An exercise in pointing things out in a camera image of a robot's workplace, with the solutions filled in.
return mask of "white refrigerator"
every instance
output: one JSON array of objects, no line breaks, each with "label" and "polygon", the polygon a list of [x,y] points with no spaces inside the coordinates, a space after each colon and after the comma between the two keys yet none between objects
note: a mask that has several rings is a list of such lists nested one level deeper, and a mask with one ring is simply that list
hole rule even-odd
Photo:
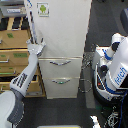
[{"label": "white refrigerator", "polygon": [[47,99],[76,98],[92,0],[24,0],[37,42],[46,43],[39,66]]}]

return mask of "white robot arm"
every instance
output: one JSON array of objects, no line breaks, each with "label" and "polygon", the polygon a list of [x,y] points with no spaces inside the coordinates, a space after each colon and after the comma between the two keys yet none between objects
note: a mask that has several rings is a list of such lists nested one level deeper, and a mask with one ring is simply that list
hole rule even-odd
[{"label": "white robot arm", "polygon": [[31,44],[30,40],[27,43],[30,53],[29,65],[18,77],[12,79],[11,91],[6,91],[0,95],[0,128],[16,128],[23,116],[22,99],[26,96],[29,84],[37,69],[38,56],[41,55],[45,46],[45,43],[42,45]]}]

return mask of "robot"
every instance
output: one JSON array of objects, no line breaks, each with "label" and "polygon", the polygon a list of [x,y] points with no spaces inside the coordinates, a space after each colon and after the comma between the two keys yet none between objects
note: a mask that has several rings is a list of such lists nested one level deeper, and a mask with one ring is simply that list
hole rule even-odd
[{"label": "robot", "polygon": [[29,64],[22,73],[11,80],[10,91],[0,95],[0,128],[16,128],[24,113],[22,99],[26,96],[29,84],[36,72],[38,57],[41,55],[45,43],[31,44],[27,41]]},{"label": "robot", "polygon": [[[120,19],[128,33],[128,9]],[[128,37],[119,33],[112,36],[110,47],[96,47],[92,69],[94,94],[105,104],[117,104],[128,89]]]}]

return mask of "floor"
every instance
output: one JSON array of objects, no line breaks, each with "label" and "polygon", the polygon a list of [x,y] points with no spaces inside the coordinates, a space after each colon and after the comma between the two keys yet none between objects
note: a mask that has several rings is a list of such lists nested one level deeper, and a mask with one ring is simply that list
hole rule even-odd
[{"label": "floor", "polygon": [[[109,46],[114,33],[127,35],[120,22],[120,12],[127,6],[127,0],[125,2],[106,0],[104,3],[92,0],[89,31],[79,84],[81,90],[88,91],[91,86],[90,67],[87,67],[87,61],[93,55],[93,44]],[[83,128],[92,128],[91,115],[98,117],[101,127],[106,121],[101,114],[101,105],[93,96],[92,90],[87,93],[79,91],[77,99],[26,98],[24,105],[24,118],[17,128],[36,128],[43,125],[79,125]]]}]

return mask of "drawer handle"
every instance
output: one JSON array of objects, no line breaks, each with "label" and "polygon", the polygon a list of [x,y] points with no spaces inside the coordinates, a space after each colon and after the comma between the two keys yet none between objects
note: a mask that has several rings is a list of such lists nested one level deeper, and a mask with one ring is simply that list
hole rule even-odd
[{"label": "drawer handle", "polygon": [[65,79],[65,80],[59,80],[59,81],[57,81],[57,80],[52,80],[52,82],[55,82],[55,83],[57,83],[57,84],[65,84],[65,83],[67,83],[67,82],[69,82],[70,80],[67,80],[67,79]]},{"label": "drawer handle", "polygon": [[14,75],[16,71],[14,72],[0,72],[0,75]]},{"label": "drawer handle", "polygon": [[0,63],[8,63],[9,59],[7,59],[6,61],[0,61]]},{"label": "drawer handle", "polygon": [[71,62],[70,60],[67,60],[67,61],[64,62],[64,63],[57,63],[57,62],[54,62],[54,61],[50,61],[50,63],[55,64],[55,65],[58,65],[58,66],[65,65],[65,64],[68,64],[68,63],[70,63],[70,62]]},{"label": "drawer handle", "polygon": [[2,86],[1,89],[0,89],[1,92],[9,91],[9,90],[4,90],[3,87],[4,87],[4,86]]}]

